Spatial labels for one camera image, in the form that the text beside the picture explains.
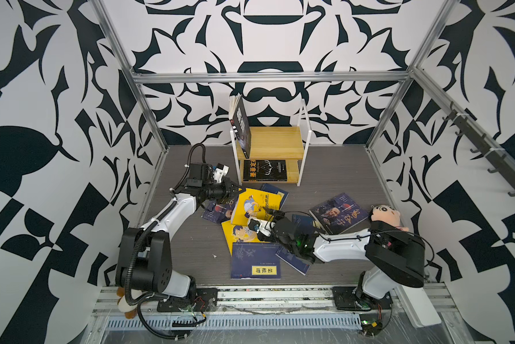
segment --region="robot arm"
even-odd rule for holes
[[[424,286],[425,244],[412,233],[383,221],[356,233],[325,235],[304,233],[278,210],[268,210],[273,221],[251,218],[250,229],[276,241],[309,264],[337,259],[370,260],[376,265],[367,271],[356,289],[357,298],[382,299],[398,285]]]
[[[197,146],[203,149],[203,163],[190,161]],[[214,169],[205,162],[205,147],[202,144],[191,148],[186,166],[182,179],[175,188],[170,189],[173,198],[169,204],[140,228],[129,228],[122,235],[116,285],[125,289],[125,298],[120,302],[125,302],[124,306],[133,308],[142,300],[143,296],[134,298],[132,290],[185,297],[194,283],[190,277],[172,269],[171,238],[205,200],[224,203],[244,191],[225,177],[228,167],[218,164]]]

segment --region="yellow book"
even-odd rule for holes
[[[223,233],[225,234],[226,244],[229,247],[229,252],[233,255],[233,243],[260,243],[257,239],[257,232],[250,230],[247,226],[240,226],[238,224],[231,224],[229,221],[221,223]]]
[[[282,196],[255,189],[246,189],[238,196],[238,201],[230,218],[231,224],[247,226],[250,216],[260,220],[270,219],[263,207],[279,210],[281,208]]]

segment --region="wooden shelf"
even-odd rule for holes
[[[288,180],[285,182],[244,182],[244,181],[242,181],[242,182],[243,183],[297,183],[299,180],[299,167],[297,166],[297,160],[286,160],[286,171],[288,172],[288,175],[287,175]],[[244,177],[244,160],[240,160],[240,176]]]
[[[251,127],[250,130],[252,133],[252,142],[249,159],[303,159],[303,142],[301,140],[299,127]],[[236,143],[236,155],[239,160],[246,159],[238,142]]]

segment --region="plush doll head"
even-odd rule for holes
[[[408,232],[407,227],[400,226],[400,212],[393,209],[389,205],[378,205],[372,208],[369,213],[370,221],[383,221],[386,224],[390,224],[400,230]]]

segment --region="hook rack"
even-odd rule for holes
[[[451,120],[458,127],[459,131],[456,132],[456,135],[465,135],[471,141],[475,149],[470,149],[470,151],[481,153],[491,163],[494,169],[488,169],[488,172],[500,173],[514,189],[514,191],[508,192],[508,195],[515,197],[515,160],[508,152],[490,137],[469,114],[458,114],[456,110],[452,110],[443,120]]]

